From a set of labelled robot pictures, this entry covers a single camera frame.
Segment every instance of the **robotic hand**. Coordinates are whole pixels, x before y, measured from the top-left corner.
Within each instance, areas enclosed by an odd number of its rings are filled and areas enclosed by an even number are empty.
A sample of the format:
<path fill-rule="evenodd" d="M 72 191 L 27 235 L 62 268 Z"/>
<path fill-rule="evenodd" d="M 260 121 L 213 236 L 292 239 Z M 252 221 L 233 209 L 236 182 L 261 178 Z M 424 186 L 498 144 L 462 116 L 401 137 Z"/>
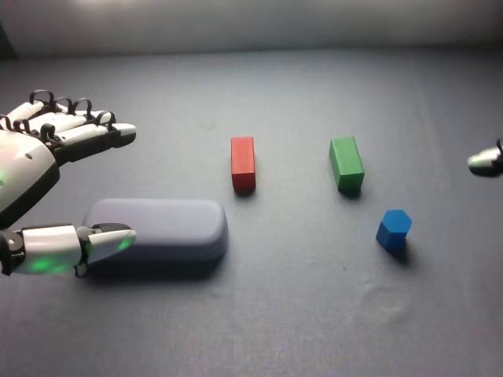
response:
<path fill-rule="evenodd" d="M 484 149 L 468 159 L 468 168 L 475 175 L 497 177 L 503 174 L 503 148 L 501 140 L 496 142 L 496 148 Z"/>
<path fill-rule="evenodd" d="M 41 94 L 48 101 L 36 100 Z M 79 104 L 87 109 L 78 111 Z M 59 167 L 110 148 L 128 145 L 136 127 L 117 123 L 113 112 L 92 112 L 92 104 L 36 90 L 8 115 L 0 114 L 0 262 L 2 273 L 61 273 L 120 252 L 136 232 L 123 224 L 89 228 L 46 225 L 7 229 L 56 184 Z"/>

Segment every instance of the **top face of red block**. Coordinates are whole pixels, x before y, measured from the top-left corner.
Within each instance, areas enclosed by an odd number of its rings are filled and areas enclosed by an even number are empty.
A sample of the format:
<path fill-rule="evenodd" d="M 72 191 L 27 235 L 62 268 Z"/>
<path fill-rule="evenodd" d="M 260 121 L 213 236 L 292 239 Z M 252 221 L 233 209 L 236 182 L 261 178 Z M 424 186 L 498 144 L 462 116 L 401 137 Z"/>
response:
<path fill-rule="evenodd" d="M 230 144 L 232 174 L 255 174 L 253 137 L 233 137 Z"/>

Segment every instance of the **top face of green block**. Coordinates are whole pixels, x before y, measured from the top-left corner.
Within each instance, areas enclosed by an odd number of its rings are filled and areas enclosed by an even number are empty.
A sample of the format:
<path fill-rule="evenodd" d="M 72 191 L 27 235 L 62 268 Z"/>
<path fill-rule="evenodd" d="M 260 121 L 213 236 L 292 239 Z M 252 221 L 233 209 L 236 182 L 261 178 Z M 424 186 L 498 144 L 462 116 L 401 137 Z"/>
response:
<path fill-rule="evenodd" d="M 341 176 L 365 173 L 354 137 L 332 139 L 330 148 Z"/>

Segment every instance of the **gray case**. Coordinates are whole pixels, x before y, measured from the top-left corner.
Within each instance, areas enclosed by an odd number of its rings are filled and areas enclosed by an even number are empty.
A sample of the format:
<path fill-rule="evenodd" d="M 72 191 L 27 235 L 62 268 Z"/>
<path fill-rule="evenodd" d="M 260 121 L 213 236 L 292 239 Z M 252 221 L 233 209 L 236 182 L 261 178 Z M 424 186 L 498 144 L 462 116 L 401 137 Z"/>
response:
<path fill-rule="evenodd" d="M 227 248 L 226 213 L 209 200 L 104 199 L 95 203 L 84 225 L 118 222 L 137 233 L 117 261 L 210 261 Z"/>

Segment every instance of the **green rectangular block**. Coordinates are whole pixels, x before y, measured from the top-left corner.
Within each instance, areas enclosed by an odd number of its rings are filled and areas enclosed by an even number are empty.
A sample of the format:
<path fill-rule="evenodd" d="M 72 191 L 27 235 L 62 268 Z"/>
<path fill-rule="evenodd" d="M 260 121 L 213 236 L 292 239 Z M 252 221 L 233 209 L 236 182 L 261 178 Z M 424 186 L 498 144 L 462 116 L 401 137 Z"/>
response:
<path fill-rule="evenodd" d="M 358 192 L 362 186 L 365 171 L 354 137 L 332 139 L 329 155 L 339 191 Z"/>

